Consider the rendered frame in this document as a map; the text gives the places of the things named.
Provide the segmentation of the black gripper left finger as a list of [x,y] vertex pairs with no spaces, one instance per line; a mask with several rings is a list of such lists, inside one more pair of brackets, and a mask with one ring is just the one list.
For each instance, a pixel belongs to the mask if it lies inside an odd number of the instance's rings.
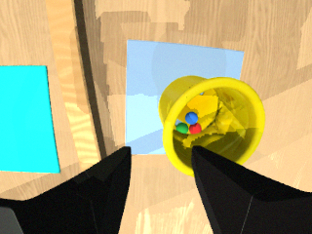
[[0,234],[118,234],[128,199],[132,148],[24,200],[0,199]]

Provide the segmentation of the blue marble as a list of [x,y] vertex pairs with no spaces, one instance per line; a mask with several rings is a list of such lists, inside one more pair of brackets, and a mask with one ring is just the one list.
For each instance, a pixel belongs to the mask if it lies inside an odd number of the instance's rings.
[[186,114],[186,121],[188,124],[194,125],[198,122],[198,113],[196,112],[188,112]]

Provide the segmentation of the green marble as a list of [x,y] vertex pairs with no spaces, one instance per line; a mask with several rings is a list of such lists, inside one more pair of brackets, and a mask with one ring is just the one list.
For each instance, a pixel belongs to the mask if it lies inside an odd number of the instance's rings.
[[188,133],[188,125],[186,124],[186,122],[179,122],[178,125],[176,125],[176,130],[178,130],[181,133]]

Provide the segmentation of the light wooden long bar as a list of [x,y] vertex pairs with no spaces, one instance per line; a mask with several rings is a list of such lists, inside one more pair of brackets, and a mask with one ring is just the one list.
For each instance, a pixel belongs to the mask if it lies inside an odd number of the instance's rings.
[[106,155],[82,0],[46,0],[59,88],[82,172]]

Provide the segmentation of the yellow cup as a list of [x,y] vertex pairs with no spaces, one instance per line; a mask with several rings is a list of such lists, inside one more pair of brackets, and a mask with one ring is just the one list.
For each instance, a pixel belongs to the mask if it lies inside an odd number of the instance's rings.
[[[198,113],[200,133],[190,133],[188,112]],[[187,176],[194,176],[194,145],[242,165],[254,155],[265,129],[265,109],[256,91],[227,77],[186,75],[175,79],[160,96],[159,116],[168,159]],[[176,118],[186,122],[187,134],[176,130]]]

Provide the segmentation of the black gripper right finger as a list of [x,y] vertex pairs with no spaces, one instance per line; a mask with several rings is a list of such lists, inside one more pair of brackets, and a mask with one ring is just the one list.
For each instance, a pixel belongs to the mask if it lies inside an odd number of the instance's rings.
[[312,234],[312,192],[194,145],[191,168],[214,234]]

